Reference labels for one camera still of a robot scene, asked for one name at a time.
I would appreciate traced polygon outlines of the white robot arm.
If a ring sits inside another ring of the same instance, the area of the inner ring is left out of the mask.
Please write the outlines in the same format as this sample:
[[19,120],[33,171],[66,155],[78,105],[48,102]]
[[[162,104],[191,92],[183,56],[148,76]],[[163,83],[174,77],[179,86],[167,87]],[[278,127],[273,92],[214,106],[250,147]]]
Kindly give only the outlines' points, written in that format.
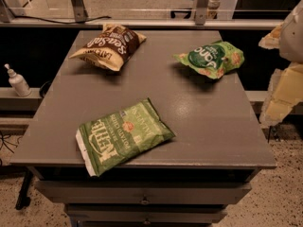
[[271,127],[282,122],[303,101],[303,0],[258,45],[278,49],[279,56],[290,62],[286,69],[274,71],[261,108],[260,123]]

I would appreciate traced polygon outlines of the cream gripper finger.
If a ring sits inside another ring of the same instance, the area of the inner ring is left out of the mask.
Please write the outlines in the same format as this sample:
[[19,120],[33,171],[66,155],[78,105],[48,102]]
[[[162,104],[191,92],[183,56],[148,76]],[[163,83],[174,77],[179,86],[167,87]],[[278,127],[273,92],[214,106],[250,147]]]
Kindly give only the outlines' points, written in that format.
[[265,49],[279,49],[281,29],[282,25],[276,26],[270,33],[261,38],[258,45]]
[[286,69],[276,69],[271,76],[259,121],[265,127],[275,126],[302,101],[303,64],[291,62]]

